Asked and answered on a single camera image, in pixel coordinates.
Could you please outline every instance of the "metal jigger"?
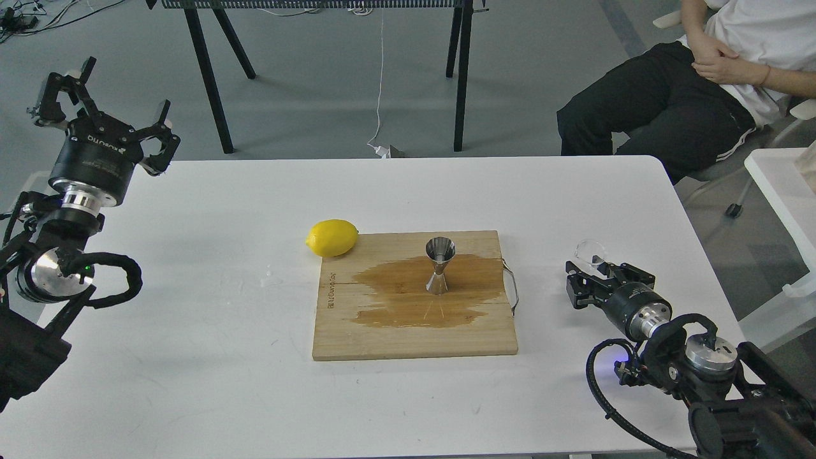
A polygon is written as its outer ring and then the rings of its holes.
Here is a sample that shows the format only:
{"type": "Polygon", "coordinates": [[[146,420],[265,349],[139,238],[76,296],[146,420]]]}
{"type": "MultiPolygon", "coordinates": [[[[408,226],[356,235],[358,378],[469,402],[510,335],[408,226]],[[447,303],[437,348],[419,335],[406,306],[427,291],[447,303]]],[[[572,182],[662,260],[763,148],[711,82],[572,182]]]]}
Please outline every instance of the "metal jigger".
{"type": "Polygon", "coordinates": [[[448,238],[436,237],[425,244],[425,253],[433,262],[433,275],[425,288],[434,295],[441,295],[448,291],[443,271],[450,259],[456,255],[456,245],[448,238]]]}

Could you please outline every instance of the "black table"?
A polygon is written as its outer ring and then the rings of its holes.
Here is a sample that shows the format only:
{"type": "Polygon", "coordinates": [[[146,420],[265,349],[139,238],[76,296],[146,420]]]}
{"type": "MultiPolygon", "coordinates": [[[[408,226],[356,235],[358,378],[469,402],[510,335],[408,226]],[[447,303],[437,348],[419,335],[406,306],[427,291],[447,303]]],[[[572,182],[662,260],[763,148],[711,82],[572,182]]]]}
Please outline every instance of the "black table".
{"type": "MultiPolygon", "coordinates": [[[[157,0],[147,0],[148,6],[155,6],[157,0]]],[[[198,58],[198,66],[201,69],[206,88],[207,98],[210,100],[215,126],[221,139],[221,146],[224,153],[231,154],[234,151],[233,140],[229,135],[227,118],[224,116],[224,107],[221,104],[221,97],[218,93],[218,86],[215,83],[215,74],[212,71],[210,55],[206,49],[204,32],[201,21],[198,18],[199,9],[209,9],[215,14],[215,18],[221,25],[221,29],[229,40],[229,44],[235,51],[235,56],[241,63],[246,77],[255,78],[255,71],[252,64],[244,52],[238,36],[235,34],[233,25],[227,17],[227,8],[432,8],[447,7],[454,8],[453,24],[450,27],[450,46],[448,48],[448,61],[445,76],[453,78],[456,52],[459,49],[459,86],[456,92],[456,121],[454,127],[454,151],[462,151],[462,136],[464,132],[464,106],[465,97],[468,91],[468,58],[470,55],[470,32],[473,17],[473,0],[162,0],[165,8],[184,9],[184,16],[187,18],[187,26],[190,29],[190,37],[193,39],[193,46],[198,58]]]]}

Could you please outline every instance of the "lemon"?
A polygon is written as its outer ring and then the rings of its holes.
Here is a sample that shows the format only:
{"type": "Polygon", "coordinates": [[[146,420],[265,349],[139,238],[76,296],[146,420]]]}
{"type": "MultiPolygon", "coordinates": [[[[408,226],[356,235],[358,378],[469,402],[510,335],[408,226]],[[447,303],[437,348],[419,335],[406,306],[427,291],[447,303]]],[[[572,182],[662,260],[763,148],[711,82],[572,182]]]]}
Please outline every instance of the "lemon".
{"type": "Polygon", "coordinates": [[[319,256],[338,256],[357,242],[357,228],[345,220],[324,220],[308,232],[306,245],[319,256]]]}

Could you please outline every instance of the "chair wheel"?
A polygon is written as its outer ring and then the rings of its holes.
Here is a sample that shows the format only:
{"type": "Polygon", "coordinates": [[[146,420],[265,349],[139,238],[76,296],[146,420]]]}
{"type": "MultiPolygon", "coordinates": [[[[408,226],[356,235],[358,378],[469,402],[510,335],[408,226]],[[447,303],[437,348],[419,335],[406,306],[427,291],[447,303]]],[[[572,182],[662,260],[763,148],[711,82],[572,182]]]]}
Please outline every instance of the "chair wheel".
{"type": "Polygon", "coordinates": [[[743,213],[743,206],[740,206],[739,204],[731,204],[728,206],[728,209],[725,210],[725,216],[729,216],[731,218],[737,218],[741,213],[743,213]]]}

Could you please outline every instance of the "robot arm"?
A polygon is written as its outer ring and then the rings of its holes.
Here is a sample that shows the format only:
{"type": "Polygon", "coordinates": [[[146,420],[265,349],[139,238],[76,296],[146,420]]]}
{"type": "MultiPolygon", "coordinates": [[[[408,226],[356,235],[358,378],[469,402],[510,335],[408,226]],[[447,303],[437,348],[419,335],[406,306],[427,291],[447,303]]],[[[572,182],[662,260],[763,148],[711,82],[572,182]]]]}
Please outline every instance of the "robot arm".
{"type": "Polygon", "coordinates": [[[575,309],[594,305],[623,333],[623,339],[596,346],[587,362],[587,380],[596,401],[627,432],[673,457],[694,457],[663,445],[639,431],[603,396],[594,376],[597,353],[609,345],[627,350],[615,362],[621,385],[652,385],[689,408],[689,426],[701,457],[709,459],[816,459],[816,404],[787,381],[749,342],[738,346],[718,337],[717,327],[701,314],[672,319],[672,308],[652,290],[654,276],[627,265],[598,265],[602,279],[566,262],[566,290],[575,309]],[[706,332],[686,336],[685,325],[706,332]],[[762,384],[748,383],[743,365],[762,384]],[[726,400],[734,387],[742,399],[726,400]]]}
{"type": "Polygon", "coordinates": [[[37,105],[29,110],[37,126],[65,131],[65,142],[48,184],[57,194],[23,192],[11,212],[0,247],[0,412],[9,399],[19,399],[40,385],[68,358],[71,345],[63,334],[85,306],[104,308],[134,298],[142,287],[141,269],[130,257],[107,252],[85,253],[87,240],[104,225],[102,207],[122,204],[136,164],[149,175],[164,172],[180,139],[166,120],[165,100],[158,120],[136,130],[97,109],[85,88],[95,59],[88,58],[78,77],[52,73],[42,86],[37,105]],[[57,96],[67,92],[77,117],[68,121],[57,96]],[[140,142],[159,139],[160,151],[149,157],[140,142]],[[15,236],[14,226],[23,222],[15,236]],[[127,290],[91,299],[96,265],[121,268],[127,290]],[[40,328],[9,305],[7,275],[16,270],[18,293],[37,303],[67,301],[40,328]]]}

